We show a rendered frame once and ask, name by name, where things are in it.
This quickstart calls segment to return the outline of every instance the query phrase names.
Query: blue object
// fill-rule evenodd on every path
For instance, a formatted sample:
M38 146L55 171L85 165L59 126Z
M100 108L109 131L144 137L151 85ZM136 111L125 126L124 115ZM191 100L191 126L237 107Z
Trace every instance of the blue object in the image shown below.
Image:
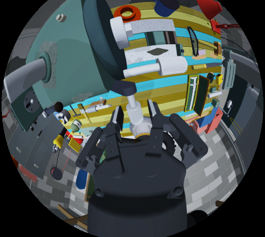
M86 183L87 183L87 174L88 172L80 169L76 178L76 187L80 190L86 188Z
M168 17L172 13L174 13L177 9L179 9L180 4L177 0L153 0L156 5L154 6L154 11L162 16Z
M197 121L199 127L203 127L203 126L210 124L212 122L212 120L214 119L214 116L217 112L217 109L218 109L218 107L216 107L216 108L213 107L212 112L209 115L207 115L203 118L197 119L196 121Z

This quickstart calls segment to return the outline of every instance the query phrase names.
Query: red stool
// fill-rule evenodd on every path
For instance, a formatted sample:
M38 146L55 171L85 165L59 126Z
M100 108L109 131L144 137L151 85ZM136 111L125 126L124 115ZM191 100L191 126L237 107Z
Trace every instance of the red stool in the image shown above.
M126 11L130 11L132 14L130 16L123 16L122 14ZM132 21L138 21L141 19L141 12L140 10L132 5L124 5L119 7L114 12L114 17L121 16L124 23L132 22Z

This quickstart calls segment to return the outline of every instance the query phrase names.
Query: hammer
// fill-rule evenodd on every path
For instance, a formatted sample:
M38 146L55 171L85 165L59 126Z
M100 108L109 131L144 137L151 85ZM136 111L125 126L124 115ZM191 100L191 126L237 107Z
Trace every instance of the hammer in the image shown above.
M211 43L208 43L206 41L198 39L198 44L202 44L202 45L205 45L205 46L213 48L214 49L214 54L216 56L221 57L222 48L221 48L221 43L220 42L214 41L214 46L213 46Z

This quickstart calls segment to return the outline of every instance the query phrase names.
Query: mug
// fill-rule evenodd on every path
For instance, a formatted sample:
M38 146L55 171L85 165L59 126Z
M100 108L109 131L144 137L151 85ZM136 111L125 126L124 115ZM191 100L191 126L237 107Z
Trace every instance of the mug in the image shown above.
M179 9L179 2L177 0L153 0L156 5L154 6L154 11L162 16L168 17L172 13L174 13L177 9Z

